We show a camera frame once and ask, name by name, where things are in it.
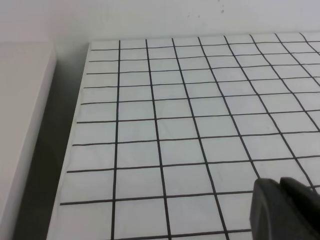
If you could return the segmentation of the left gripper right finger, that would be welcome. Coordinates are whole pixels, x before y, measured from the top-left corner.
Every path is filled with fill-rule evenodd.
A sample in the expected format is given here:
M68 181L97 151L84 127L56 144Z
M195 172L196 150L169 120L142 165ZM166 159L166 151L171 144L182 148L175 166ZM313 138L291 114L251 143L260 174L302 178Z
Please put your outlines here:
M307 239L320 238L320 195L291 177L282 177L280 187L284 190L300 222L298 229L308 232Z

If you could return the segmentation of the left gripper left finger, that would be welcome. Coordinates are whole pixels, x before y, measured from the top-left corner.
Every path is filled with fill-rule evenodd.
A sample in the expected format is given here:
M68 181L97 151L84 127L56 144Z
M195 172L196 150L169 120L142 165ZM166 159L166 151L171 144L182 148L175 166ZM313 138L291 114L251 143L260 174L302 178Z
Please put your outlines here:
M254 240L308 240L308 232L298 229L289 197L273 179L254 182L249 220Z

